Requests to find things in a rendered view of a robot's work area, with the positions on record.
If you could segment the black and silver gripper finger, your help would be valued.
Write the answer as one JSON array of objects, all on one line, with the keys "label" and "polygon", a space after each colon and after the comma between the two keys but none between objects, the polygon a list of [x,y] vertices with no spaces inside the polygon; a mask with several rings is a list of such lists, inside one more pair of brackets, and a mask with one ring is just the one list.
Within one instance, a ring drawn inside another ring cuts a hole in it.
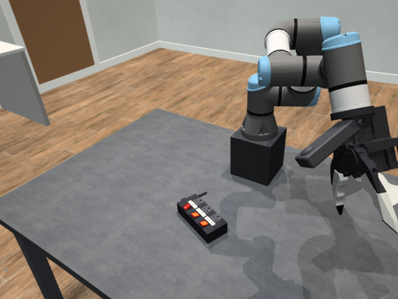
[{"label": "black and silver gripper finger", "polygon": [[339,173],[334,165],[334,158],[330,166],[331,185],[333,189],[334,204],[339,215],[343,211],[343,198],[360,191],[363,186],[361,181],[356,180],[353,176],[344,177]]},{"label": "black and silver gripper finger", "polygon": [[357,159],[363,188],[371,196],[382,221],[398,234],[398,220],[393,209],[398,205],[398,186],[390,184],[382,174],[378,173],[374,161],[367,159],[365,153],[357,154]]}]

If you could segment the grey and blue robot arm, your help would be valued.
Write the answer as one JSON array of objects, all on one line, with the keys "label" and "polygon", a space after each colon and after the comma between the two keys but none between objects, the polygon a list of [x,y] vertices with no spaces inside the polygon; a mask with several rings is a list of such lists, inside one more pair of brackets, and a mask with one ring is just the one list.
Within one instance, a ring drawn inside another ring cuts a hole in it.
[{"label": "grey and blue robot arm", "polygon": [[[275,138],[274,106],[313,107],[321,88],[329,91],[332,113],[371,106],[359,34],[340,31],[336,17],[288,19],[268,31],[266,56],[248,80],[243,137],[257,142]],[[354,120],[338,121],[295,160],[315,168],[358,131]]]}]

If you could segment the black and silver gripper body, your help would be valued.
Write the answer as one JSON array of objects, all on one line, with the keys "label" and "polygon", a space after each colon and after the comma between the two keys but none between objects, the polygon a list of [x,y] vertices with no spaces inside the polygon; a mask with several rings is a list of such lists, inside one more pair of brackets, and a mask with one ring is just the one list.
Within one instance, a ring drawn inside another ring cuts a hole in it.
[{"label": "black and silver gripper body", "polygon": [[[398,168],[395,146],[398,138],[391,138],[385,106],[361,107],[330,114],[331,120],[354,120],[360,131],[333,152],[334,165],[344,177],[361,177],[357,154],[374,161],[378,172]],[[347,117],[347,118],[346,118]],[[361,119],[360,119],[361,118]]]}]

